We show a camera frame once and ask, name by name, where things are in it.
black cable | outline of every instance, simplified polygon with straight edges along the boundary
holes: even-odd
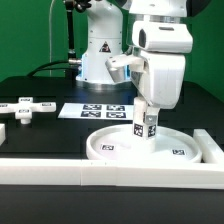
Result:
[[[29,72],[26,76],[32,77],[36,72],[38,72],[41,69],[44,69],[44,68],[52,66],[52,65],[65,64],[65,63],[68,63],[68,61],[67,60],[59,60],[59,61],[53,61],[53,62],[50,62],[47,64],[43,64],[43,65],[39,66],[38,68],[34,69],[33,71]]]
[[[33,77],[37,72],[41,72],[41,71],[51,71],[51,70],[65,70],[65,69],[68,69],[68,70],[74,70],[74,68],[42,68],[42,69],[36,69],[35,72],[33,71],[33,73],[31,74],[31,72],[29,73],[29,77]]]

cable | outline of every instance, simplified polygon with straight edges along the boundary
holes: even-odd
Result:
[[[42,69],[36,69],[32,72],[30,72],[29,74],[27,74],[28,77],[33,77],[37,72],[41,72],[41,71],[52,71],[52,70],[74,70],[74,68],[65,68],[65,67],[60,67],[60,68],[42,68]]]
[[[52,65],[57,65],[57,64],[66,64],[66,63],[68,63],[67,60],[53,61],[53,62],[50,62],[50,63],[47,63],[47,64],[39,66],[38,68],[36,68],[33,71],[29,72],[26,76],[32,77],[36,72],[44,70],[44,68],[46,68],[46,67],[49,67],[49,66],[52,66]]]
[[[50,63],[52,62],[52,49],[53,49],[53,44],[52,44],[52,14],[53,14],[53,8],[55,5],[56,0],[51,1],[51,6],[50,6],[50,11],[49,11],[49,56],[50,56]]]

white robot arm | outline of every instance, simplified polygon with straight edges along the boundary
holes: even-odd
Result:
[[[123,1],[129,13],[140,18],[132,27],[132,54],[110,58],[106,66],[115,82],[122,82],[121,68],[129,65],[131,80],[139,91],[134,101],[133,136],[153,148],[160,108],[178,102],[185,71],[185,57],[193,39],[181,17],[187,16],[186,0]],[[136,126],[143,133],[136,135]]]

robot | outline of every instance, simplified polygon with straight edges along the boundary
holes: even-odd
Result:
[[[121,10],[107,0],[65,0],[64,3],[67,13],[71,14],[71,10],[75,8],[80,13],[86,11],[88,17],[88,49],[79,63],[81,69],[76,77],[76,85],[95,90],[129,88],[131,82],[126,68],[124,68],[126,72],[123,73],[124,81],[117,84],[105,67],[109,57],[122,53]],[[71,29],[73,29],[72,25],[69,26],[70,34],[73,33]],[[70,52],[74,52],[74,44],[71,45]],[[69,57],[74,59],[76,55],[69,54]]]
[[[193,38],[181,23],[187,16],[187,1],[118,2],[136,18],[129,44],[132,52],[109,58],[106,66],[114,82],[120,83],[124,81],[121,71],[129,65],[131,81],[138,90],[133,123],[90,135],[88,158],[200,162],[202,153],[193,138],[157,125],[160,109],[173,109],[178,102],[185,71],[183,53],[192,50]]]

white block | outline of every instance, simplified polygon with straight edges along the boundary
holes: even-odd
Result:
[[[202,159],[204,162],[224,165],[224,153],[222,149],[205,130],[194,130],[194,140],[202,151]]]
[[[5,141],[5,125],[0,124],[0,145]]]
[[[224,166],[216,164],[120,164],[117,186],[224,188]]]
[[[102,160],[82,160],[81,185],[116,186],[116,182],[116,162]]]
[[[80,185],[80,160],[0,159],[0,184]]]

